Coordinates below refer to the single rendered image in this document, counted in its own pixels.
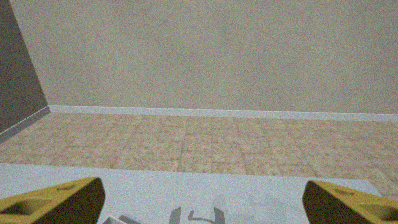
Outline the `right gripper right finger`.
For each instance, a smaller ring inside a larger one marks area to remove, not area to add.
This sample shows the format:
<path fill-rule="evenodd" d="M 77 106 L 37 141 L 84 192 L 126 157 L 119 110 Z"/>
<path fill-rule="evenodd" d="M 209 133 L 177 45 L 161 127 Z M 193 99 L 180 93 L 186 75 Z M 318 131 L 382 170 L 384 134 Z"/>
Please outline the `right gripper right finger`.
<path fill-rule="evenodd" d="M 398 201 L 325 181 L 309 180 L 302 202 L 310 224 L 398 224 Z"/>

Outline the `grey open-top box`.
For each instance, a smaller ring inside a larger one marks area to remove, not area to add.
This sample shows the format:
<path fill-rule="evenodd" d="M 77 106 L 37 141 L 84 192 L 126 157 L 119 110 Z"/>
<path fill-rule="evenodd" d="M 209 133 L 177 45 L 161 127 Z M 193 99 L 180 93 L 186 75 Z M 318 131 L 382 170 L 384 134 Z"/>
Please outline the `grey open-top box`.
<path fill-rule="evenodd" d="M 127 223 L 125 223 L 111 215 L 108 215 L 108 217 L 101 224 L 127 224 Z"/>

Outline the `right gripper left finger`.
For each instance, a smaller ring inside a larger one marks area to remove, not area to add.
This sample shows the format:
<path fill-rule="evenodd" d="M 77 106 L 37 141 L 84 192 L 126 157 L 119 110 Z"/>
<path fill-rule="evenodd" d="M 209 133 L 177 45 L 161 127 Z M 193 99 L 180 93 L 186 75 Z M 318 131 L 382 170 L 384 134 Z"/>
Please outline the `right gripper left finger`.
<path fill-rule="evenodd" d="M 101 178 L 86 177 L 0 199 L 0 224 L 97 224 Z"/>

